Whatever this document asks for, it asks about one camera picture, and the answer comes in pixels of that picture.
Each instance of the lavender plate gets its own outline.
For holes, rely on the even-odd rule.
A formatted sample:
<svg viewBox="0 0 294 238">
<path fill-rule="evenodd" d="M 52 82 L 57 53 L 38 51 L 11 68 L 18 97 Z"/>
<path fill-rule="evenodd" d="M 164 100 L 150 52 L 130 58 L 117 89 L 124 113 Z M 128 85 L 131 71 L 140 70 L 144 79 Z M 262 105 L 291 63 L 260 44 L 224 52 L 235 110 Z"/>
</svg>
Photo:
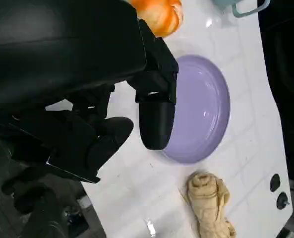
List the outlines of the lavender plate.
<svg viewBox="0 0 294 238">
<path fill-rule="evenodd" d="M 209 156 L 221 142 L 230 117 L 230 95 L 220 70 L 208 59 L 177 59 L 176 114 L 163 153 L 190 164 Z"/>
</svg>

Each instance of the white table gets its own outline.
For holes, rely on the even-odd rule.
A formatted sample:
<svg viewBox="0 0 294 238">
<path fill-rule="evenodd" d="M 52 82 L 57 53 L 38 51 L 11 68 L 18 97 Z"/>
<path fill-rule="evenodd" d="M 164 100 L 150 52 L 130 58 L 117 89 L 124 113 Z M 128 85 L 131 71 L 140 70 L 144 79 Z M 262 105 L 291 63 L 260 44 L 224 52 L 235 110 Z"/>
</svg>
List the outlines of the white table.
<svg viewBox="0 0 294 238">
<path fill-rule="evenodd" d="M 279 113 L 267 80 L 258 17 L 235 19 L 221 26 L 209 0 L 184 0 L 184 23 L 166 38 L 175 57 L 198 54 L 223 72 L 231 95 L 231 119 L 217 150 L 204 161 L 182 166 L 148 151 L 139 135 L 135 91 L 126 83 L 116 85 L 109 117 L 133 120 L 133 133 L 100 169 L 98 184 L 83 183 L 108 238 L 149 238 L 150 219 L 158 238 L 198 237 L 194 216 L 183 200 L 185 178 L 207 170 L 222 178 L 231 192 L 226 215 L 238 238 L 274 238 L 292 213 L 289 205 L 278 210 L 280 192 L 290 189 Z M 239 9 L 256 7 L 244 0 Z M 269 189 L 278 173 L 281 187 Z"/>
</svg>

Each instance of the mug handle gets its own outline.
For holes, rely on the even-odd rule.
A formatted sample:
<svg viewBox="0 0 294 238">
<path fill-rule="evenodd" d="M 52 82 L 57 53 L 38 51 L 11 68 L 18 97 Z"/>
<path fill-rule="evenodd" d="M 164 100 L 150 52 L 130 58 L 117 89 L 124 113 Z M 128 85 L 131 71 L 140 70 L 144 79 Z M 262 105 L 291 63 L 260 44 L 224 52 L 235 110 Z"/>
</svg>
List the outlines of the mug handle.
<svg viewBox="0 0 294 238">
<path fill-rule="evenodd" d="M 233 4 L 232 7 L 233 7 L 233 14 L 235 17 L 244 17 L 244 16 L 249 16 L 249 15 L 252 15 L 256 12 L 259 12 L 259 11 L 262 11 L 263 9 L 265 9 L 267 6 L 269 6 L 270 4 L 270 0 L 265 0 L 264 3 L 259 6 L 258 8 L 254 9 L 254 10 L 251 10 L 251 11 L 248 11 L 248 12 L 244 12 L 244 13 L 239 13 L 237 11 L 237 7 L 236 7 L 236 4 Z"/>
</svg>

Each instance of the gray floor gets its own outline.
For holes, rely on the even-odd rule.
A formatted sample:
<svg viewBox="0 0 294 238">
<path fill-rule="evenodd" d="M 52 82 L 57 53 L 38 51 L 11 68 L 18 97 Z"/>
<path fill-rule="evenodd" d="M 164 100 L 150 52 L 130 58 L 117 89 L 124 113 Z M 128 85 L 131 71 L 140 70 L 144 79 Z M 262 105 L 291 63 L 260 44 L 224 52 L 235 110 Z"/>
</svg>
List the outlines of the gray floor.
<svg viewBox="0 0 294 238">
<path fill-rule="evenodd" d="M 5 196 L 1 191 L 1 184 L 8 178 L 18 174 L 24 167 L 16 162 L 0 173 L 0 238 L 16 238 L 20 235 L 28 217 L 21 216 L 13 207 L 11 197 Z M 48 175 L 42 179 L 47 186 L 51 187 L 65 205 L 78 205 L 76 198 L 85 194 L 80 182 L 69 179 L 62 179 L 53 175 Z M 88 224 L 89 230 L 80 238 L 105 238 L 106 235 L 93 208 L 82 210 Z"/>
</svg>

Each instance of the light blue mug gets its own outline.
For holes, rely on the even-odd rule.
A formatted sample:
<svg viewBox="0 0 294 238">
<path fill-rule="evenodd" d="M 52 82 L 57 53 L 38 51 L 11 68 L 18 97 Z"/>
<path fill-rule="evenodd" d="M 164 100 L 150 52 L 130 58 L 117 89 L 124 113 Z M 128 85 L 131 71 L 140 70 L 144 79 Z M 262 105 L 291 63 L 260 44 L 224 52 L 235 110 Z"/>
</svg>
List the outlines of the light blue mug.
<svg viewBox="0 0 294 238">
<path fill-rule="evenodd" d="M 239 13 L 236 7 L 236 3 L 240 2 L 241 0 L 213 0 L 213 3 L 217 5 L 222 11 L 225 10 L 225 8 L 229 5 L 232 6 L 233 8 L 233 14 L 235 17 L 244 17 L 244 16 L 249 16 L 252 15 L 256 12 L 260 12 L 264 10 L 267 6 L 270 4 L 270 0 L 265 0 L 264 3 L 259 6 L 258 8 L 244 12 L 244 13 Z"/>
</svg>

